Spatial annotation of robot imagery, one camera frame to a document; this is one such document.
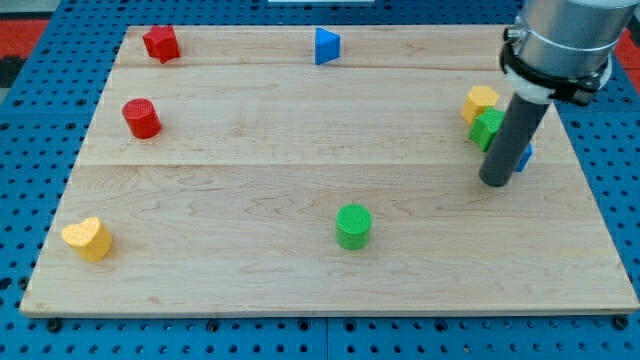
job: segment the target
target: red cylinder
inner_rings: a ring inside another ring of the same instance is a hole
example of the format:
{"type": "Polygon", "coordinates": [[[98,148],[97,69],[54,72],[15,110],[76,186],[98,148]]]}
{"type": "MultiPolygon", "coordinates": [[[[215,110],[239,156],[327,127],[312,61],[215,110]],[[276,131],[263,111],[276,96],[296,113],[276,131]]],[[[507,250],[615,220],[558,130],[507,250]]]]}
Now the red cylinder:
{"type": "Polygon", "coordinates": [[[127,120],[131,133],[138,139],[150,138],[162,129],[153,103],[147,99],[129,101],[122,108],[122,115],[127,120]]]}

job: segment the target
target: green cylinder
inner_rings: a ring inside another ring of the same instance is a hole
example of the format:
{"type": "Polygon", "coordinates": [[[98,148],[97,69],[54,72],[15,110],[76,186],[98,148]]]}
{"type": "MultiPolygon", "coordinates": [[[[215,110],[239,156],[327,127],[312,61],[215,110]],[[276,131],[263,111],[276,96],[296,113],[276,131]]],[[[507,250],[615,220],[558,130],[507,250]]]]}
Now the green cylinder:
{"type": "Polygon", "coordinates": [[[369,242],[371,214],[362,205],[344,206],[336,216],[336,242],[347,250],[362,249],[369,242]]]}

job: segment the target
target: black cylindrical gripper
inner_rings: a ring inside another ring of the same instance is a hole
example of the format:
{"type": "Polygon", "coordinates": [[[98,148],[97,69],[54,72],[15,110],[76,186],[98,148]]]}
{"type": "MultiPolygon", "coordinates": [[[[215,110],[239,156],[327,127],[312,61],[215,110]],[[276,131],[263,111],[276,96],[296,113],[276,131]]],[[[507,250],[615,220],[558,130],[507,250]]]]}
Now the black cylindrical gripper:
{"type": "Polygon", "coordinates": [[[504,186],[509,182],[548,108],[549,104],[534,104],[524,100],[517,93],[513,94],[500,130],[496,133],[480,168],[482,181],[495,187],[504,186]]]}

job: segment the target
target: yellow heart-shaped block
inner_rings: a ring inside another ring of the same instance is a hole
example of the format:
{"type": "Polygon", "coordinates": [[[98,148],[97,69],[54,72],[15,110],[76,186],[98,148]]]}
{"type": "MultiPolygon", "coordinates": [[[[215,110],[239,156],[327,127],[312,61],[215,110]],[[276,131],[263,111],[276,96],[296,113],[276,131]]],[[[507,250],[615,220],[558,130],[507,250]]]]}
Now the yellow heart-shaped block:
{"type": "Polygon", "coordinates": [[[102,221],[93,216],[80,224],[71,224],[62,229],[62,239],[84,260],[98,261],[109,249],[113,239],[102,221]]]}

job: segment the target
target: green cube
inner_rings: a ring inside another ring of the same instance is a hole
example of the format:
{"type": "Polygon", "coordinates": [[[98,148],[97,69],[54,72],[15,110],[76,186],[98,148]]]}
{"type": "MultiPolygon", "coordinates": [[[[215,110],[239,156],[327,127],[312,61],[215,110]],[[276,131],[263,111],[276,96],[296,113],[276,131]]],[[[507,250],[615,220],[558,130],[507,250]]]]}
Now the green cube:
{"type": "Polygon", "coordinates": [[[502,119],[504,118],[504,111],[496,110],[493,107],[488,107],[487,110],[478,115],[476,120],[471,126],[471,132],[469,132],[469,139],[478,144],[480,150],[486,152],[491,146],[493,137],[500,129],[502,119]]]}

